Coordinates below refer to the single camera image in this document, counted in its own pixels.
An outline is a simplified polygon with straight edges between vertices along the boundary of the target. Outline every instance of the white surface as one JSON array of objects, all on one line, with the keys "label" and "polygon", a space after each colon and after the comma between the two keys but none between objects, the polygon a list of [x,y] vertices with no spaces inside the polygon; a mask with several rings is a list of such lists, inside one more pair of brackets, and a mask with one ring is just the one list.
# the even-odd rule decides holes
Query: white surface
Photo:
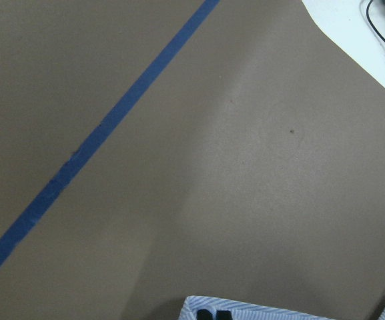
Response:
[{"label": "white surface", "polygon": [[[366,19],[368,0],[303,0],[317,26],[385,87],[385,44]],[[385,5],[376,0],[370,18],[385,36]]]}]

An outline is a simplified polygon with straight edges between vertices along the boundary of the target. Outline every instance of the tape strip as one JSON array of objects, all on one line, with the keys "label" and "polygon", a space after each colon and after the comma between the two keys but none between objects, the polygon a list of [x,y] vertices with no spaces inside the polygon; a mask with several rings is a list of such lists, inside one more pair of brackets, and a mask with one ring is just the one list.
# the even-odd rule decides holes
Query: tape strip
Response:
[{"label": "tape strip", "polygon": [[89,161],[93,154],[111,135],[112,131],[133,108],[149,86],[167,67],[187,40],[194,34],[205,18],[212,12],[219,0],[205,0],[174,38],[152,61],[139,79],[128,89],[125,95],[103,118],[102,122],[91,132],[81,144],[77,152],[66,162],[48,182],[44,189],[32,200],[17,220],[0,238],[0,266],[10,256],[16,245],[37,224],[44,213],[50,208],[78,172]]}]

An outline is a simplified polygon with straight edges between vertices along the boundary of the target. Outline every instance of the blue painter's tape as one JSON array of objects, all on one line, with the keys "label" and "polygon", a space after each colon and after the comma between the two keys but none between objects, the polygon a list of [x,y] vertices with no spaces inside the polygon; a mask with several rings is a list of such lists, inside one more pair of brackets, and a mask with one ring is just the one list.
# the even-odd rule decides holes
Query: blue painter's tape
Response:
[{"label": "blue painter's tape", "polygon": [[81,144],[78,151],[66,162],[48,182],[44,189],[32,200],[17,220],[0,238],[0,266],[10,256],[16,245],[26,237],[44,213],[50,208],[60,193],[66,188],[77,173],[84,167],[112,131],[133,108],[147,88],[157,79],[169,62],[194,34],[204,19],[212,12],[219,0],[205,0],[174,38],[152,61],[139,79],[128,89],[125,95],[103,118],[93,132]]}]

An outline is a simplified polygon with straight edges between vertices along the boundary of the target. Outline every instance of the brown surface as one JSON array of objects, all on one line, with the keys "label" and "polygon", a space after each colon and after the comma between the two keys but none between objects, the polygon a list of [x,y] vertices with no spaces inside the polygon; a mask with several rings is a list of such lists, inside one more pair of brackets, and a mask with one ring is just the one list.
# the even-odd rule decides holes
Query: brown surface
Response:
[{"label": "brown surface", "polygon": [[[199,4],[0,2],[0,235]],[[383,290],[385,90],[299,1],[226,0],[0,269],[0,319]]]}]

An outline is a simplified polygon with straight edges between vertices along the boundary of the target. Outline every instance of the black cable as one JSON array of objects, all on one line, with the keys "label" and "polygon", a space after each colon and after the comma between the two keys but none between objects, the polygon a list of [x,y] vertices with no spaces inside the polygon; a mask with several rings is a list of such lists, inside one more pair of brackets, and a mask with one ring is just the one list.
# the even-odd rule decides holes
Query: black cable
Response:
[{"label": "black cable", "polygon": [[368,2],[368,5],[367,5],[367,9],[366,9],[367,20],[368,20],[369,24],[372,26],[374,32],[376,32],[376,34],[379,36],[379,38],[381,38],[382,41],[385,42],[384,36],[381,35],[380,32],[377,30],[377,28],[374,26],[372,20],[370,19],[369,14],[368,14],[368,11],[369,11],[369,8],[370,8],[370,5],[372,4],[372,2],[373,2],[373,0],[370,0],[370,1]]}]

